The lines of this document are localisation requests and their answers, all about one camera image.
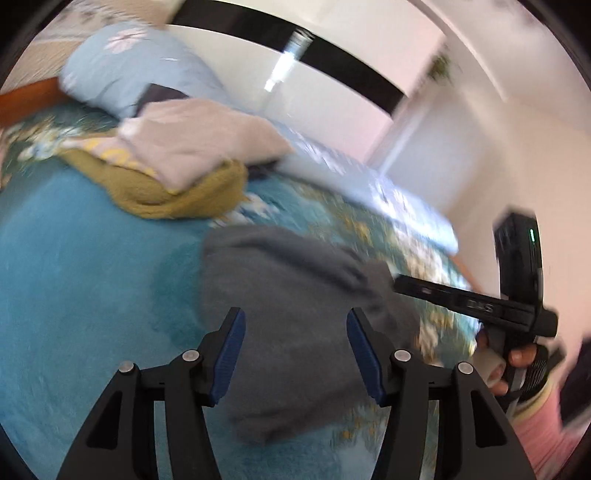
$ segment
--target ceiling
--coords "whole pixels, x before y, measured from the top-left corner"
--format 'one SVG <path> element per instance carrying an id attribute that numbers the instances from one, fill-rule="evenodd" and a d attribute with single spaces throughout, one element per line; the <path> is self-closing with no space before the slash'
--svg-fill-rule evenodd
<path id="1" fill-rule="evenodd" d="M 517 0 L 411 0 L 449 38 L 460 82 L 494 88 L 591 135 L 591 90 L 569 55 Z"/>

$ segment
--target folded blanket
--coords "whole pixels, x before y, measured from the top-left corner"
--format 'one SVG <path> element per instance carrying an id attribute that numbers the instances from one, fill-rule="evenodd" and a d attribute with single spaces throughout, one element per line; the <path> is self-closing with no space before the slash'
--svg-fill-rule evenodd
<path id="1" fill-rule="evenodd" d="M 66 138 L 61 142 L 60 146 L 66 150 L 83 150 L 111 165 L 136 170 L 160 181 L 158 173 L 153 168 L 147 167 L 137 160 L 129 147 L 121 139 L 117 138 L 116 128 L 108 132 L 89 134 L 84 137 Z M 177 190 L 166 189 L 166 191 L 173 195 L 180 193 Z"/>
<path id="2" fill-rule="evenodd" d="M 238 434 L 267 442 L 338 421 L 369 401 L 346 334 L 361 307 L 398 348 L 420 327 L 414 302 L 392 291 L 385 262 L 270 226 L 212 230 L 204 241 L 203 320 L 246 313 L 246 336 L 222 403 Z"/>
<path id="3" fill-rule="evenodd" d="M 67 148 L 72 147 L 80 145 L 70 140 Z M 139 117 L 121 122 L 115 137 L 94 138 L 91 147 L 84 146 L 89 148 L 127 151 L 134 169 L 171 193 L 188 189 L 226 160 L 252 165 L 293 151 L 268 120 L 199 98 L 148 103 Z M 109 155 L 97 156 L 115 163 Z M 129 168 L 129 162 L 122 166 Z"/>
<path id="4" fill-rule="evenodd" d="M 246 167 L 224 162 L 178 195 L 139 171 L 103 162 L 82 150 L 63 150 L 61 157 L 76 170 L 103 186 L 122 210 L 142 218 L 208 218 L 236 208 L 244 199 Z"/>

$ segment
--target wooden bed frame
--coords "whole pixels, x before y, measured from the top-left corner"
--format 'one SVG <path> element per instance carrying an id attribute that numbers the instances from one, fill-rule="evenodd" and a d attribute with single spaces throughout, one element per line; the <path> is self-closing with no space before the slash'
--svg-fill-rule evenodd
<path id="1" fill-rule="evenodd" d="M 39 110 L 67 102 L 57 77 L 25 85 L 0 95 L 0 127 L 10 127 Z"/>

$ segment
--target blue gripper pad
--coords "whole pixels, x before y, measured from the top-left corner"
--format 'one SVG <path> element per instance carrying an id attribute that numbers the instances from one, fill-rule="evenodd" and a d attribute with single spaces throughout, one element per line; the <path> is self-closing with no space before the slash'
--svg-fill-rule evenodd
<path id="1" fill-rule="evenodd" d="M 214 405 L 217 405 L 228 391 L 245 333 L 246 315 L 242 310 L 238 310 L 213 367 L 213 385 L 209 398 Z"/>
<path id="2" fill-rule="evenodd" d="M 353 310 L 347 315 L 347 337 L 368 395 L 381 406 L 386 401 L 386 392 L 382 386 L 382 369 Z"/>

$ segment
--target black stripe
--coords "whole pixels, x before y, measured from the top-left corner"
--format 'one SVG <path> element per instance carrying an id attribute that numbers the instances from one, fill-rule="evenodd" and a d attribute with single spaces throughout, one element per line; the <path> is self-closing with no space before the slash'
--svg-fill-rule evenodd
<path id="1" fill-rule="evenodd" d="M 316 37 L 300 61 L 344 83 L 386 113 L 392 113 L 404 98 L 396 85 L 372 67 L 323 38 Z"/>
<path id="2" fill-rule="evenodd" d="M 300 28 L 282 18 L 216 0 L 186 0 L 172 24 L 231 35 L 280 52 Z M 300 61 L 353 89 L 388 114 L 404 98 L 396 85 L 323 38 L 315 37 Z"/>
<path id="3" fill-rule="evenodd" d="M 173 25 L 225 33 L 283 51 L 297 25 L 240 5 L 215 0 L 187 0 Z"/>

